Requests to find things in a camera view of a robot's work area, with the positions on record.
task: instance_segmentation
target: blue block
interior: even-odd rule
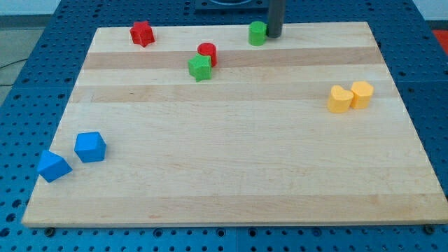
[[[76,137],[75,152],[83,162],[102,161],[106,143],[99,132],[80,133]]]
[[[71,172],[71,167],[64,158],[43,150],[37,172],[49,183]]]

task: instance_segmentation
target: toy block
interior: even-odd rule
[[[353,100],[350,106],[353,109],[365,109],[369,106],[370,98],[373,95],[374,88],[367,81],[355,81],[351,86]]]
[[[216,57],[216,46],[212,43],[202,43],[197,47],[197,52],[203,56],[210,56],[211,67],[216,66],[218,59]]]
[[[71,172],[72,169],[64,158],[43,150],[37,172],[49,183]]]
[[[132,42],[146,47],[150,43],[154,43],[153,29],[149,26],[148,21],[134,22],[133,28],[130,29]]]
[[[331,113],[343,113],[349,110],[353,93],[340,85],[331,87],[327,108]]]
[[[249,25],[249,43],[252,46],[261,46],[266,42],[266,24],[261,21]]]
[[[106,143],[99,132],[80,133],[76,137],[75,153],[83,162],[104,160]]]
[[[191,76],[196,78],[197,82],[211,79],[211,57],[197,53],[196,56],[188,60],[188,71]]]

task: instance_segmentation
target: cable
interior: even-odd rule
[[[9,67],[10,65],[14,65],[14,64],[17,64],[17,63],[20,63],[20,62],[23,62],[23,61],[27,61],[27,60],[28,60],[28,58],[26,58],[26,59],[19,59],[17,61],[14,61],[14,62],[11,62],[11,63],[7,63],[6,65],[0,66],[0,69],[4,69],[6,67]]]

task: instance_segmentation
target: green block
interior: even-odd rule
[[[191,76],[196,78],[197,82],[211,79],[210,56],[197,53],[196,56],[188,60],[188,71]]]
[[[261,46],[266,42],[266,24],[261,21],[249,25],[249,43],[252,46]]]

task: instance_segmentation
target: green cylinder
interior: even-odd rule
[[[249,43],[252,46],[261,46],[266,42],[266,24],[261,21],[249,25]]]

